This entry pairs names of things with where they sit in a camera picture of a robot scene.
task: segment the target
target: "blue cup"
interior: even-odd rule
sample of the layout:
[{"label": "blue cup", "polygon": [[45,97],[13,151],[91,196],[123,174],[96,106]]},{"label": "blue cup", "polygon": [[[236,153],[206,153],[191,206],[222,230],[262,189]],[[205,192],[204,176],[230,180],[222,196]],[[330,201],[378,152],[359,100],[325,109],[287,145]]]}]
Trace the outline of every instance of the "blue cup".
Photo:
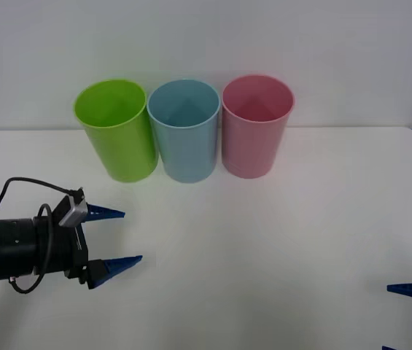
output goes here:
[{"label": "blue cup", "polygon": [[175,80],[160,86],[147,111],[166,173],[179,182],[208,177],[217,159],[220,97],[205,82]]}]

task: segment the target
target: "robotic arm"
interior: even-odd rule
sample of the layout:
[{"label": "robotic arm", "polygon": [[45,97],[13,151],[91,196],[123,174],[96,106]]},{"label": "robotic arm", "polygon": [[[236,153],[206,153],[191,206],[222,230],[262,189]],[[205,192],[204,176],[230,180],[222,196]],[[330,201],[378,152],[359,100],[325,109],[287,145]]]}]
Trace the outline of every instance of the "robotic arm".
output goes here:
[{"label": "robotic arm", "polygon": [[[0,220],[0,279],[8,279],[17,292],[32,292],[46,273],[58,271],[64,271],[68,279],[79,279],[80,284],[87,283],[89,289],[93,289],[141,261],[140,255],[88,260],[81,224],[123,218],[125,213],[87,204],[82,188],[66,190],[25,177],[13,177],[5,183],[0,203],[13,181],[32,182],[66,194],[53,211],[48,204],[42,204],[32,219]],[[16,278],[32,272],[39,275],[35,283],[28,289],[19,288]]]}]

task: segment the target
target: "pink cup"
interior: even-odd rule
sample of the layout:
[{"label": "pink cup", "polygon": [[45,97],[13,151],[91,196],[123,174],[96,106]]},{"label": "pink cup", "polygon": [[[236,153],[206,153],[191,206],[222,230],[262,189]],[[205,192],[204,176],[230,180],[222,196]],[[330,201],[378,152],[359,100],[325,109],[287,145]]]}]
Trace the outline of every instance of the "pink cup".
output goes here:
[{"label": "pink cup", "polygon": [[238,177],[266,175],[276,159],[292,91],[265,75],[246,75],[228,83],[222,94],[222,162]]}]

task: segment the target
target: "white backdrop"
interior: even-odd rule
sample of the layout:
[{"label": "white backdrop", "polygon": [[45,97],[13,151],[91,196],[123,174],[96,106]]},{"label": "white backdrop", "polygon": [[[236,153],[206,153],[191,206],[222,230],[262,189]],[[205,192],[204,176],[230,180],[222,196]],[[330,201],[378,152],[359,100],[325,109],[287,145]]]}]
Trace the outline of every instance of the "white backdrop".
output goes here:
[{"label": "white backdrop", "polygon": [[89,84],[262,72],[290,125],[412,125],[412,0],[0,0],[0,128],[78,128]]}]

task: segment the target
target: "green cup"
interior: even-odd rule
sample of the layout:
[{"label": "green cup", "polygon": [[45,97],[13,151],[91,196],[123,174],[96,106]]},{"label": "green cup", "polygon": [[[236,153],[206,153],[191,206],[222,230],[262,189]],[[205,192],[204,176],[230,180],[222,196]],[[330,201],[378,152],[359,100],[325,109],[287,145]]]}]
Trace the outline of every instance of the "green cup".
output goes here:
[{"label": "green cup", "polygon": [[109,175],[121,182],[149,176],[158,161],[146,93],[135,82],[107,80],[88,87],[74,113]]}]

